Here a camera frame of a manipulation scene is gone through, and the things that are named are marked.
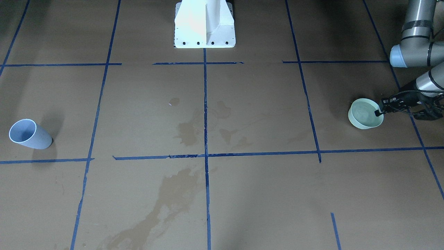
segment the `black cable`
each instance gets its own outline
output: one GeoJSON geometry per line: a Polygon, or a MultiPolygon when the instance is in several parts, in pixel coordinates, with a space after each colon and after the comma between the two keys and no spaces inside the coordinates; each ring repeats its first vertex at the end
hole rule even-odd
{"type": "Polygon", "coordinates": [[[391,105],[391,103],[390,103],[390,100],[392,99],[392,98],[394,98],[395,96],[397,96],[397,95],[399,95],[399,94],[403,94],[403,93],[407,93],[407,92],[420,92],[420,93],[444,93],[444,91],[433,91],[433,90],[404,90],[404,91],[401,91],[401,92],[398,92],[398,93],[396,93],[396,94],[393,94],[393,95],[391,95],[389,98],[388,98],[388,105],[389,105],[389,107],[390,108],[392,108],[392,109],[394,109],[394,110],[396,110],[396,111],[398,111],[398,112],[401,112],[401,113],[405,113],[405,114],[409,114],[409,115],[413,115],[413,114],[415,114],[415,113],[413,113],[413,112],[407,112],[407,111],[404,111],[404,110],[400,110],[400,109],[398,109],[398,108],[395,108],[395,107],[393,107],[392,105],[391,105]]]}

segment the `cup rim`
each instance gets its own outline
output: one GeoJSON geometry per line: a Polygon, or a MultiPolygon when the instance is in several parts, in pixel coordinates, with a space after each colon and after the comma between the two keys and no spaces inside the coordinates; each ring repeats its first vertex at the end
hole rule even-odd
{"type": "Polygon", "coordinates": [[[28,119],[28,118],[26,118],[26,119],[21,119],[20,121],[17,121],[16,123],[14,123],[14,125],[12,125],[11,128],[9,129],[9,139],[10,139],[11,141],[15,142],[15,143],[24,143],[24,142],[29,141],[29,140],[30,140],[30,139],[36,134],[36,132],[37,132],[37,124],[36,124],[35,121],[33,121],[33,120],[31,120],[31,119],[28,119]],[[26,139],[26,140],[24,140],[24,141],[15,141],[15,140],[13,140],[13,139],[11,138],[11,130],[14,128],[15,125],[17,125],[17,123],[22,122],[22,121],[32,121],[32,123],[34,124],[34,133],[32,133],[32,135],[31,135],[28,139],[26,139]]]}
{"type": "MultiPolygon", "coordinates": [[[[355,101],[353,101],[352,105],[350,106],[350,112],[351,112],[351,115],[352,115],[352,117],[353,117],[353,120],[356,121],[356,123],[358,123],[360,126],[362,126],[362,127],[364,127],[364,128],[367,128],[367,129],[376,128],[376,127],[378,127],[379,125],[382,124],[382,122],[384,121],[384,115],[380,115],[380,116],[378,117],[378,118],[379,118],[379,122],[378,122],[377,125],[375,125],[375,126],[367,126],[367,125],[365,125],[365,124],[360,123],[360,122],[355,118],[355,115],[354,115],[353,112],[352,112],[352,107],[353,107],[353,105],[354,105],[355,103],[358,103],[358,102],[365,102],[365,103],[368,103],[368,104],[370,104],[371,106],[373,106],[373,107],[375,108],[375,110],[380,110],[379,105],[378,105],[375,101],[373,101],[373,100],[371,100],[371,99],[368,99],[368,98],[359,98],[359,99],[356,99],[355,101]]],[[[350,120],[350,122],[352,123],[353,126],[357,127],[357,126],[354,124],[353,121],[350,120]]]]}

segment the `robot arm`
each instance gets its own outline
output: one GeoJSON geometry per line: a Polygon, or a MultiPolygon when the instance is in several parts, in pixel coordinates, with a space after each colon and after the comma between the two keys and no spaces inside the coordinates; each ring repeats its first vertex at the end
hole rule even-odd
{"type": "Polygon", "coordinates": [[[411,81],[400,92],[381,99],[376,116],[404,112],[419,104],[424,109],[411,113],[417,120],[436,120],[443,117],[444,105],[444,42],[430,42],[436,0],[410,0],[402,39],[392,48],[390,63],[393,67],[435,66],[432,70],[411,81]]]}
{"type": "Polygon", "coordinates": [[[427,73],[411,81],[400,89],[400,92],[389,98],[381,99],[376,116],[390,112],[404,112],[422,104],[424,109],[411,113],[417,120],[436,120],[442,118],[443,105],[440,100],[444,99],[444,62],[432,68],[427,73]]]}
{"type": "Polygon", "coordinates": [[[408,2],[402,38],[390,52],[393,67],[435,66],[444,61],[444,42],[430,42],[436,0],[408,2]]]}

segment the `blue painter's tape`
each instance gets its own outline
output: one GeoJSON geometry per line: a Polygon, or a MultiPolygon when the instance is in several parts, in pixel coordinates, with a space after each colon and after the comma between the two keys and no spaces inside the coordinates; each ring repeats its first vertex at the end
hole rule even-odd
{"type": "Polygon", "coordinates": [[[17,29],[16,29],[16,33],[14,33],[14,37],[12,38],[11,44],[9,45],[8,52],[6,53],[3,64],[0,68],[0,76],[3,73],[3,69],[4,69],[4,66],[6,65],[6,62],[8,61],[9,55],[11,54],[12,47],[13,47],[14,42],[16,41],[17,35],[19,34],[19,31],[20,31],[20,27],[22,27],[23,20],[25,19],[26,12],[28,11],[28,7],[29,7],[30,2],[31,2],[31,0],[28,0],[26,2],[26,6],[25,6],[25,9],[23,10],[22,18],[20,19],[19,25],[17,26],[17,29]]]}
{"type": "MultiPolygon", "coordinates": [[[[117,10],[116,10],[116,13],[115,13],[114,27],[113,27],[112,34],[111,34],[111,41],[110,41],[110,46],[109,46],[109,50],[108,50],[107,62],[106,62],[106,65],[105,65],[105,71],[103,73],[102,87],[100,89],[99,101],[98,101],[97,110],[96,110],[96,113],[95,113],[94,127],[93,127],[92,135],[91,135],[91,145],[90,145],[90,148],[89,148],[89,151],[88,151],[88,159],[91,158],[92,149],[94,147],[95,133],[96,133],[96,130],[97,130],[97,123],[99,121],[99,114],[100,114],[100,102],[102,100],[103,88],[105,87],[105,81],[106,81],[106,78],[107,78],[108,66],[109,66],[109,62],[110,62],[110,58],[111,58],[112,45],[113,45],[113,42],[114,42],[115,29],[117,27],[117,19],[119,17],[120,2],[121,2],[121,0],[119,0],[119,2],[117,4],[117,10]]],[[[71,248],[70,248],[71,250],[74,250],[75,238],[77,237],[77,229],[79,228],[80,214],[81,214],[81,211],[82,211],[83,198],[85,196],[87,174],[88,174],[88,171],[89,171],[90,162],[91,161],[88,160],[86,162],[86,166],[85,166],[85,175],[83,176],[82,198],[80,199],[79,206],[77,208],[77,216],[75,218],[74,232],[72,234],[72,240],[71,240],[71,248]]]]}
{"type": "Polygon", "coordinates": [[[355,60],[355,61],[282,61],[282,63],[285,64],[292,64],[292,63],[302,63],[302,64],[316,64],[316,63],[388,63],[387,60],[355,60]]]}
{"type": "Polygon", "coordinates": [[[337,244],[337,249],[338,250],[342,250],[341,248],[341,241],[339,240],[339,234],[337,232],[337,227],[336,227],[336,219],[334,218],[334,214],[330,213],[332,216],[332,222],[333,222],[333,229],[334,229],[334,235],[336,237],[336,244],[337,244]]]}
{"type": "Polygon", "coordinates": [[[122,65],[122,63],[62,63],[62,64],[6,64],[5,67],[64,67],[64,66],[106,66],[122,65]]]}
{"type": "Polygon", "coordinates": [[[202,65],[203,62],[161,62],[153,63],[153,65],[202,65]]]}
{"type": "Polygon", "coordinates": [[[384,151],[407,151],[407,150],[423,150],[423,148],[412,147],[412,148],[385,148],[385,149],[337,149],[337,150],[321,150],[321,153],[356,153],[356,152],[384,152],[384,151]]]}
{"type": "Polygon", "coordinates": [[[237,64],[237,62],[207,62],[206,64],[237,64]]]}
{"type": "Polygon", "coordinates": [[[179,155],[155,155],[155,156],[134,156],[134,157],[115,157],[116,161],[126,161],[126,160],[150,160],[150,159],[176,159],[176,158],[197,158],[205,157],[205,154],[179,154],[179,155]]]}
{"type": "MultiPolygon", "coordinates": [[[[425,147],[427,150],[444,149],[444,146],[425,147]]],[[[320,153],[358,153],[358,152],[386,152],[386,151],[409,151],[423,150],[422,147],[410,148],[382,148],[382,149],[333,149],[320,150],[320,153]]],[[[317,150],[307,151],[281,151],[281,152],[251,152],[251,153],[209,153],[208,157],[232,157],[232,156],[259,156],[259,155],[292,155],[292,154],[317,154],[317,150]]],[[[156,155],[156,156],[133,156],[133,157],[115,157],[116,161],[125,160],[150,160],[150,159],[175,159],[175,158],[196,158],[205,157],[205,154],[179,154],[179,155],[156,155]]]]}
{"type": "Polygon", "coordinates": [[[293,36],[294,49],[296,51],[297,61],[299,62],[299,72],[301,73],[302,86],[304,88],[304,94],[305,94],[305,97],[307,99],[307,108],[308,108],[308,114],[310,116],[310,123],[311,123],[311,128],[312,128],[312,131],[313,131],[314,143],[316,145],[316,150],[317,150],[317,156],[319,158],[319,163],[321,163],[321,161],[322,161],[322,159],[321,159],[321,151],[319,149],[319,143],[317,141],[316,129],[314,127],[314,121],[313,121],[313,115],[311,114],[310,100],[309,100],[309,97],[308,97],[307,87],[305,85],[305,79],[304,79],[304,72],[302,70],[302,64],[300,63],[301,62],[301,58],[299,57],[299,50],[297,49],[296,37],[294,35],[293,21],[291,20],[290,8],[288,7],[288,0],[285,0],[285,5],[287,7],[288,21],[290,23],[291,34],[293,36]]]}
{"type": "Polygon", "coordinates": [[[205,144],[205,186],[206,186],[206,238],[207,249],[211,250],[211,220],[210,220],[210,177],[208,174],[208,103],[207,103],[207,77],[206,77],[206,49],[203,49],[203,91],[204,91],[204,144],[205,144]]]}
{"type": "Polygon", "coordinates": [[[49,163],[49,162],[69,162],[69,161],[88,161],[88,158],[77,159],[48,159],[48,160],[22,160],[22,161],[0,161],[0,164],[21,164],[21,163],[49,163]]]}
{"type": "Polygon", "coordinates": [[[212,153],[208,157],[226,157],[226,156],[257,156],[257,155],[288,155],[288,154],[312,154],[318,153],[312,151],[287,151],[287,152],[258,152],[258,153],[212,153]]]}
{"type": "Polygon", "coordinates": [[[158,62],[153,65],[223,65],[223,64],[237,64],[237,62],[158,62]]]}

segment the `light blue cup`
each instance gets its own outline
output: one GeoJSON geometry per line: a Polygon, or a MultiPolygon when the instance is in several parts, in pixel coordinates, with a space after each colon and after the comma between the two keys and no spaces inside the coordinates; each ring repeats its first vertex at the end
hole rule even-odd
{"type": "Polygon", "coordinates": [[[52,143],[51,135],[31,119],[14,123],[9,130],[9,139],[32,149],[45,149],[52,143]]]}

